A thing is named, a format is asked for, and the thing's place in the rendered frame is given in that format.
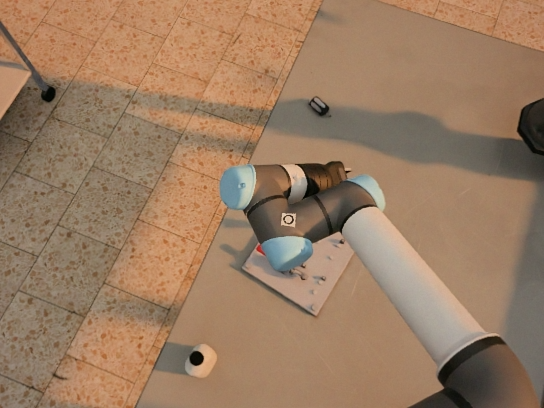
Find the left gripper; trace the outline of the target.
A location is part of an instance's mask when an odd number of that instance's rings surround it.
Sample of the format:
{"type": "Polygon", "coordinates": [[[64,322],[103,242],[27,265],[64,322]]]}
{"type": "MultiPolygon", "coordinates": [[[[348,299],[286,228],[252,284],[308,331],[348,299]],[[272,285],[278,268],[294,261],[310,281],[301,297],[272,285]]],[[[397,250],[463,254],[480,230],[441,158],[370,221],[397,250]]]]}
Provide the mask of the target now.
{"type": "Polygon", "coordinates": [[[288,203],[294,204],[300,200],[333,187],[348,179],[347,173],[351,168],[344,168],[341,161],[331,161],[324,164],[278,164],[283,166],[291,178],[291,193],[288,203]]]}

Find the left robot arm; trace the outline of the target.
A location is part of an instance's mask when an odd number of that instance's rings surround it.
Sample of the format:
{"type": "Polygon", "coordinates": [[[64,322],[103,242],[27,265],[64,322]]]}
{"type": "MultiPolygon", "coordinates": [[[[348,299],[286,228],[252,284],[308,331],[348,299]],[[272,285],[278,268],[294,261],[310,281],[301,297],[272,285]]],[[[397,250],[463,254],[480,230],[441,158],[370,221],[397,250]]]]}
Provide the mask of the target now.
{"type": "Polygon", "coordinates": [[[371,176],[290,205],[291,187],[283,166],[246,164],[223,172],[219,192],[229,209],[247,213],[277,271],[300,266],[313,243],[340,232],[437,365],[444,389],[408,408],[540,408],[515,353],[480,327],[382,213],[384,196],[371,176]]]}

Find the white plastic bottle with black cap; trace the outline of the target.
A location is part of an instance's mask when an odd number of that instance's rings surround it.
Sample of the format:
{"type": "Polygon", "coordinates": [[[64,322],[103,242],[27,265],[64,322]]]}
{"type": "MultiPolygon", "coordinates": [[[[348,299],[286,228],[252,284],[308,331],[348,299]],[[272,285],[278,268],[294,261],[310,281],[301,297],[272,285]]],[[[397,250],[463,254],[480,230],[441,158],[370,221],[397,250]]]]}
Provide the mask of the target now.
{"type": "Polygon", "coordinates": [[[216,362],[216,356],[206,344],[198,344],[189,356],[185,363],[185,369],[192,376],[206,377],[216,362]]]}

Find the toggle clamp with red handle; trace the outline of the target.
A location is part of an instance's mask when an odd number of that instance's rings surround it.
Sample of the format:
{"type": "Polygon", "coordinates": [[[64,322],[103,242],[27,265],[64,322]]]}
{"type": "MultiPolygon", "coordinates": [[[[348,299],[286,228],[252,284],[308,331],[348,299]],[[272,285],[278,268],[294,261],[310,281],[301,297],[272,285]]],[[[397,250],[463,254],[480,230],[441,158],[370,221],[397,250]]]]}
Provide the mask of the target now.
{"type": "MultiPolygon", "coordinates": [[[[261,246],[261,245],[258,245],[258,247],[256,248],[256,250],[257,250],[258,252],[262,253],[263,255],[265,255],[265,253],[261,250],[261,247],[260,247],[260,246],[261,246]]],[[[265,256],[266,256],[266,255],[265,255],[265,256]]],[[[299,276],[301,276],[301,277],[300,277],[301,280],[307,280],[307,279],[309,278],[309,276],[308,276],[306,273],[303,273],[302,271],[298,270],[297,268],[294,268],[294,269],[296,269],[297,271],[299,271],[300,273],[302,273],[302,274],[300,275],[299,273],[297,273],[297,272],[295,272],[294,270],[290,269],[290,270],[293,271],[294,273],[296,273],[296,274],[298,274],[299,276]],[[307,278],[306,278],[306,277],[307,277],[307,278]]],[[[285,273],[285,271],[279,271],[279,272],[281,272],[281,273],[283,273],[283,274],[285,273]]]]}

